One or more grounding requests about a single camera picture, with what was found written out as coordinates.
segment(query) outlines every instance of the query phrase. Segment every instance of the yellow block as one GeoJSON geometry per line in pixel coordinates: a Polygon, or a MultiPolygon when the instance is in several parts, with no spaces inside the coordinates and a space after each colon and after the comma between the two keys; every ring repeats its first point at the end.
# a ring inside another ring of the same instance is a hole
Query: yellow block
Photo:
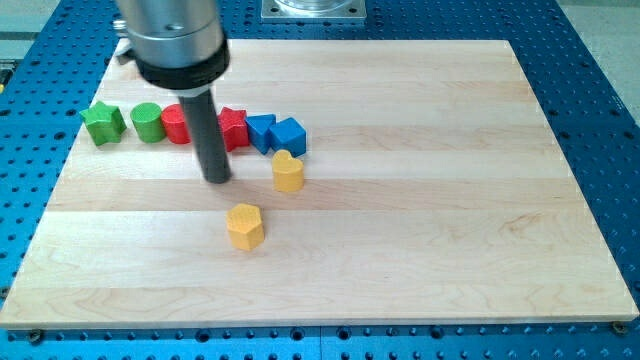
{"type": "Polygon", "coordinates": [[[304,164],[287,150],[278,150],[271,160],[273,187],[277,191],[293,192],[304,186],[304,164]]]}
{"type": "Polygon", "coordinates": [[[227,212],[227,231],[234,247],[253,250],[264,241],[260,208],[249,204],[236,205],[227,212]]]}

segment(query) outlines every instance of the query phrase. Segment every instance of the blue perforated table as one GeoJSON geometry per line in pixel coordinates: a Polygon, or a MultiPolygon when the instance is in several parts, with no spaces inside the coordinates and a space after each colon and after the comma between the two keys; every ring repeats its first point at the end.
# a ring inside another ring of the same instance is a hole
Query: blue perforated table
{"type": "MultiPolygon", "coordinates": [[[[257,2],[221,5],[231,38],[509,40],[638,302],[640,130],[554,1],[369,1],[364,26],[262,25],[257,2]]],[[[110,22],[117,17],[111,1],[63,0],[0,96],[0,286],[10,286],[46,206],[79,128],[77,113],[115,47],[110,22]]],[[[638,320],[38,335],[0,331],[0,359],[640,357],[638,320]]]]}

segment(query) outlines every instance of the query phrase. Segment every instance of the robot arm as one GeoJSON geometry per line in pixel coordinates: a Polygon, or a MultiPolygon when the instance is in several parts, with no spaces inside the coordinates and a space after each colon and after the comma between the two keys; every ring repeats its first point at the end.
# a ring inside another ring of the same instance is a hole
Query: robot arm
{"type": "Polygon", "coordinates": [[[229,65],[215,0],[116,0],[142,77],[176,92],[204,178],[223,183],[229,163],[211,83],[229,65]]]}

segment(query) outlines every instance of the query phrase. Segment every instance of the green cylinder block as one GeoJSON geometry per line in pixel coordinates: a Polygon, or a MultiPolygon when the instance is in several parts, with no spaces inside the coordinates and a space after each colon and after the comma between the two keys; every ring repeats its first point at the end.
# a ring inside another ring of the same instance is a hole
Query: green cylinder block
{"type": "Polygon", "coordinates": [[[167,135],[160,119],[162,108],[155,103],[142,103],[131,110],[131,121],[140,140],[158,142],[167,135]]]}

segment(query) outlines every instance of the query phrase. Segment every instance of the wood grain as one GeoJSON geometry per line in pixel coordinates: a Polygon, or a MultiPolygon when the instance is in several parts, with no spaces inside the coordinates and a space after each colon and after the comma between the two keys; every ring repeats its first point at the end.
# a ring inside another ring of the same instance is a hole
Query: wood grain
{"type": "MultiPolygon", "coordinates": [[[[233,40],[218,108],[296,117],[306,184],[270,156],[200,178],[190,145],[80,130],[3,327],[171,328],[631,320],[637,307],[508,43],[233,40]],[[234,249],[225,213],[262,208],[234,249]]],[[[134,64],[96,100],[176,102],[134,64]]]]}

